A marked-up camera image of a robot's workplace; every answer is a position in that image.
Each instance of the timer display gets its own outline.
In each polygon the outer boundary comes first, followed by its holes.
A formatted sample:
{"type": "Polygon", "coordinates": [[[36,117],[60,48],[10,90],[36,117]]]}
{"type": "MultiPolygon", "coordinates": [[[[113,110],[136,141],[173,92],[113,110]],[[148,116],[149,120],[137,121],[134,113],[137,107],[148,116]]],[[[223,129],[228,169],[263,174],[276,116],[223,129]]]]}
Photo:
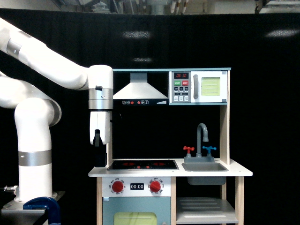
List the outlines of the timer display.
{"type": "Polygon", "coordinates": [[[144,190],[144,184],[143,183],[130,184],[130,190],[144,190]]]}
{"type": "Polygon", "coordinates": [[[174,79],[188,79],[188,73],[174,73],[174,79]]]}

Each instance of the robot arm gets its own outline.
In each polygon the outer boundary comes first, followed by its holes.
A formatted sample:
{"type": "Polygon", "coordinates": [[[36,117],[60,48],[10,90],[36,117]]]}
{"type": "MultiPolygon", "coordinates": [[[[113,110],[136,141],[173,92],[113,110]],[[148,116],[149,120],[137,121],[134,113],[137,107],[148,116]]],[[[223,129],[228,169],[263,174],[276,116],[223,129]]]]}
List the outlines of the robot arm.
{"type": "Polygon", "coordinates": [[[90,143],[109,143],[113,109],[113,70],[96,65],[85,68],[49,49],[44,43],[0,18],[0,49],[58,85],[89,89],[90,143]]]}
{"type": "Polygon", "coordinates": [[[52,196],[51,135],[60,106],[35,86],[0,72],[0,106],[15,108],[19,151],[19,199],[52,196]]]}

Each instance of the red button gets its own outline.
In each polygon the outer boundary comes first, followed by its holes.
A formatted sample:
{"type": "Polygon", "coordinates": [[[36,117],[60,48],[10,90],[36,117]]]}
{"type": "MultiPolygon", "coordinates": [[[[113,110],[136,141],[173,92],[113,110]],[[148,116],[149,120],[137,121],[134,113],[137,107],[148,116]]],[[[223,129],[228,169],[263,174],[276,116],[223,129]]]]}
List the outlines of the red button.
{"type": "Polygon", "coordinates": [[[121,192],[123,190],[123,183],[121,181],[114,182],[112,185],[112,190],[117,193],[121,192]]]}
{"type": "Polygon", "coordinates": [[[160,190],[161,186],[160,186],[160,183],[158,181],[153,181],[151,182],[150,184],[150,190],[152,192],[158,192],[160,190]]]}
{"type": "Polygon", "coordinates": [[[188,81],[182,81],[182,86],[188,86],[188,81]]]}

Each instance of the ceiling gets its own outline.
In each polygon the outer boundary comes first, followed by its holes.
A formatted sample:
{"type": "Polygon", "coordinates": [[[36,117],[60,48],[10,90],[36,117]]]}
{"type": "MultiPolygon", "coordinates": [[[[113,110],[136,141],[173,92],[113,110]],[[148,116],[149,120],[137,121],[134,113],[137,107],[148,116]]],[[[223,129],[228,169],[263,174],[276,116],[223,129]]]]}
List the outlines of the ceiling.
{"type": "Polygon", "coordinates": [[[0,8],[142,15],[254,14],[300,12],[300,0],[0,0],[0,8]],[[178,7],[172,10],[172,4],[178,7]]]}

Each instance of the wooden leg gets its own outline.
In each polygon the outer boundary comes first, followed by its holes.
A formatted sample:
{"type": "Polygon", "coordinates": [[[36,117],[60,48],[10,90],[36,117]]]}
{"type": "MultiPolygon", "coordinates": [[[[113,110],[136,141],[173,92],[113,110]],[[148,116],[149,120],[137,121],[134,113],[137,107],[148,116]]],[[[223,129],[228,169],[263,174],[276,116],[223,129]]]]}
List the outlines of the wooden leg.
{"type": "Polygon", "coordinates": [[[97,225],[102,225],[102,177],[97,177],[97,225]]]}
{"type": "Polygon", "coordinates": [[[176,177],[171,177],[171,225],[176,225],[176,177]]]}
{"type": "Polygon", "coordinates": [[[220,187],[221,199],[226,200],[226,198],[227,198],[226,192],[227,192],[227,185],[225,183],[225,184],[221,185],[221,187],[220,187]]]}
{"type": "Polygon", "coordinates": [[[244,225],[244,177],[235,177],[235,216],[244,225]]]}

